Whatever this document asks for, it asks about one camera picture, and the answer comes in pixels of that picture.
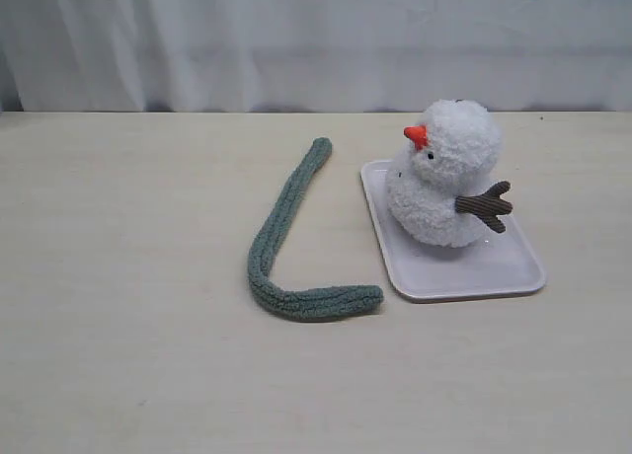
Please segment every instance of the table surface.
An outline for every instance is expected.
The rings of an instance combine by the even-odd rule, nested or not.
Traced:
[[[632,449],[632,113],[498,113],[536,295],[412,304],[362,193],[413,114],[0,115],[0,445],[57,453]],[[379,284],[379,313],[263,311],[246,256],[318,136],[286,288]]]

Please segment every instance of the snowman body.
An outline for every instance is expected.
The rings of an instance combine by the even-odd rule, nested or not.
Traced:
[[[465,247],[489,229],[476,216],[458,213],[455,200],[486,190],[501,133],[472,101],[438,101],[422,115],[419,127],[424,137],[408,142],[386,174],[387,205],[415,240]]]

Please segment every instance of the white curtain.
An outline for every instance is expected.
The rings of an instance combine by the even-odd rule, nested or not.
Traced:
[[[0,0],[0,98],[27,111],[632,110],[631,25],[632,0]]]

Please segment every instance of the white fluffy snowman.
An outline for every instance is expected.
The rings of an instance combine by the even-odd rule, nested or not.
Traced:
[[[510,184],[487,189],[502,137],[485,108],[473,101],[440,100],[404,134],[410,142],[387,172],[387,203],[415,240],[465,247],[490,229],[505,231],[497,215],[512,212],[500,198]]]

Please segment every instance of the rectangular tray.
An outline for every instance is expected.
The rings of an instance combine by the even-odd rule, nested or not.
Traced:
[[[532,294],[544,286],[542,262],[513,214],[501,217],[506,232],[490,231],[466,248],[441,248],[415,241],[387,207],[389,163],[366,163],[360,175],[389,279],[404,297],[416,302],[500,298]]]

